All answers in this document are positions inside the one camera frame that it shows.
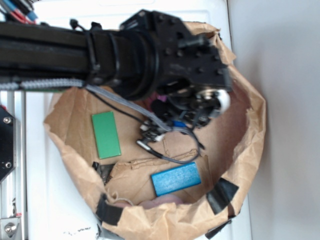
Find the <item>screw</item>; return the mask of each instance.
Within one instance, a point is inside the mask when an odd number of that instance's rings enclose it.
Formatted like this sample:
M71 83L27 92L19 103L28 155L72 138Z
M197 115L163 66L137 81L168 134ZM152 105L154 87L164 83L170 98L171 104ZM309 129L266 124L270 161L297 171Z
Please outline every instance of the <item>screw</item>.
M195 54L195 56L196 56L197 58L200 58L200 57L202 56L202 53L201 53L200 51L197 51L196 54Z
M176 52L176 55L177 55L178 57L183 57L184 52L183 52L182 50L178 50L178 51Z
M140 16L140 17L143 17L144 15L146 15L145 11L139 12L139 16Z
M10 123L12 123L12 119L11 119L11 117L7 116L7 117L5 117L5 118L3 119L3 122L4 122L5 124L10 124Z
M220 56L219 56L219 55L214 55L214 56L212 57L212 59L213 59L214 61L218 61L218 60L220 59Z
M217 73L218 75L223 75L223 74L224 74L224 72L223 72L221 69L218 69L218 70L216 71L216 73Z
M163 14L158 16L158 21L163 22L165 20L165 16Z
M177 23L177 19L171 18L169 22L171 25L175 25Z
M121 84L121 82L122 82L122 81L121 81L120 79L117 79L117 78L115 78L115 79L112 80L112 83L113 83L114 85L116 85L116 86L119 85L119 84Z
M164 50L164 54L165 55L171 55L172 54L172 50L171 50L171 48L169 48L169 47L167 47L165 50Z
M203 67L199 67L198 69L197 69L197 71L198 71L198 73L203 73L204 71L205 71L205 69L203 68Z
M11 168L11 166L12 166L11 162L7 162L7 163L5 164L5 167L6 167L7 169Z
M12 233L14 233L16 230L17 230L17 226L14 225L12 222L8 223L8 224L5 225L5 227L4 227L4 231L5 231L7 234L12 234Z
M96 84L96 85L100 85L104 82L104 80L101 78L101 77L94 77L92 79L93 83Z

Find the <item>black cable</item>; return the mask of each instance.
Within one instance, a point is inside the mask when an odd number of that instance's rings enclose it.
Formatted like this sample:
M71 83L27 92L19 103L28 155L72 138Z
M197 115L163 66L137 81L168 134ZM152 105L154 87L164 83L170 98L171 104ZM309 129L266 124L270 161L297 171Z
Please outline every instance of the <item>black cable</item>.
M117 108L116 106L112 105L111 103L107 102L106 100L104 100L102 97L100 97L98 94L96 94L95 92L93 91L89 91L89 93L91 93L93 96L95 96L97 99L99 99L101 102L103 102L105 105L109 106L110 108L116 110L117 112L121 113L121 114L124 114L134 120L136 120L137 122L141 123L142 125L146 125L148 126L143 120L141 120L140 118L134 116L134 115L131 115L130 113L127 113L125 111L122 111L121 109Z
M178 131L180 133L185 133L185 134L189 135L190 137L192 137L192 139L194 139L194 141L196 142L196 148L197 148L196 155L194 157L192 157L191 159L186 160L186 161L176 160L176 159L162 155L161 153L155 151L152 147L150 147L148 144L144 143L141 140L136 141L136 143L140 147L145 149L148 153L155 156L156 158L167 160L167 161L175 163L175 164L189 164L189 163L193 162L194 160L196 160L200 156L200 148L201 148L202 144L199 142L199 140L198 140L197 136L194 134L194 132L191 131L190 128L185 128L185 127L174 127L173 130Z

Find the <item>paper bag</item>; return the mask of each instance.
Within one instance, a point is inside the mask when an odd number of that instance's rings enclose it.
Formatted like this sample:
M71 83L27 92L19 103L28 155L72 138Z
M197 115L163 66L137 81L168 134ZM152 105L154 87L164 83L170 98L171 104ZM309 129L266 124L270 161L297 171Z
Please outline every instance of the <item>paper bag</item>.
M266 131L266 102L232 65L235 55L219 38L219 30L205 23L186 22L193 34L205 33L219 49L230 72L231 106L195 134L205 146L195 161L201 184L174 194L184 204L165 203L143 209L138 204L155 198L150 174L177 165L155 159L137 146L140 124L114 111L122 154L100 160L91 116L112 111L84 89L71 88L52 100L44 121L47 133L58 147L75 186L102 226L126 240L193 240L236 216L257 173ZM139 113L113 104L138 118ZM195 154L193 140L177 132L167 133L152 147L164 155L189 159ZM115 164L104 185L93 162ZM135 206L112 206L117 198Z

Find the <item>green block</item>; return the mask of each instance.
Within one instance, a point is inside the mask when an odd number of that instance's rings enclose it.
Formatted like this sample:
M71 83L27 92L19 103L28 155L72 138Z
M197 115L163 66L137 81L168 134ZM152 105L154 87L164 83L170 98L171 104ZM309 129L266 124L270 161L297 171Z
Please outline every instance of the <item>green block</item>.
M109 111L94 114L92 122L99 158L121 155L114 113Z

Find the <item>blue rectangular block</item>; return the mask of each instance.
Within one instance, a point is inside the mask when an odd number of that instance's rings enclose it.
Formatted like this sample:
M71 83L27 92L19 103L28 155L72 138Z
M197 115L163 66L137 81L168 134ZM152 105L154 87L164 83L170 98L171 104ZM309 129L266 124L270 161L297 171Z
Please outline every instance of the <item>blue rectangular block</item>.
M151 178L157 196L201 183L197 165L194 162L152 174Z

